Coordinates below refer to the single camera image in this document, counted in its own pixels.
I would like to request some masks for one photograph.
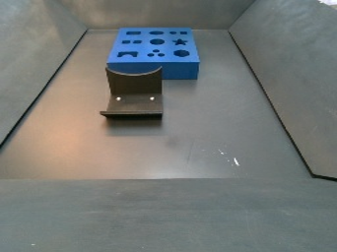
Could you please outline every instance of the circular hole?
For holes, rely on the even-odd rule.
[[[151,31],[150,34],[152,34],[152,35],[162,35],[163,31]]]
[[[160,39],[160,38],[155,38],[155,39],[150,40],[150,43],[151,43],[151,44],[163,44],[163,43],[164,43],[164,40]]]
[[[174,55],[178,57],[187,57],[190,55],[190,52],[187,50],[176,50],[174,51]]]

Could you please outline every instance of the blue foam block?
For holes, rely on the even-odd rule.
[[[199,63],[190,28],[122,28],[107,62],[111,70],[127,74],[162,67],[166,80],[196,79]]]

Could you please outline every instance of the star-shaped hole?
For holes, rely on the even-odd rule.
[[[183,40],[179,38],[178,40],[174,40],[174,42],[175,42],[175,45],[179,45],[179,44],[186,45],[187,40]]]

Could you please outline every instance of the black metal holder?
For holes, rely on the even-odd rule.
[[[162,68],[143,74],[124,74],[106,68],[111,100],[106,117],[162,116]]]

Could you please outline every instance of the black bracket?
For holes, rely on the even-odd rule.
[[[143,74],[124,74],[106,68],[111,100],[106,117],[162,116],[162,68]]]

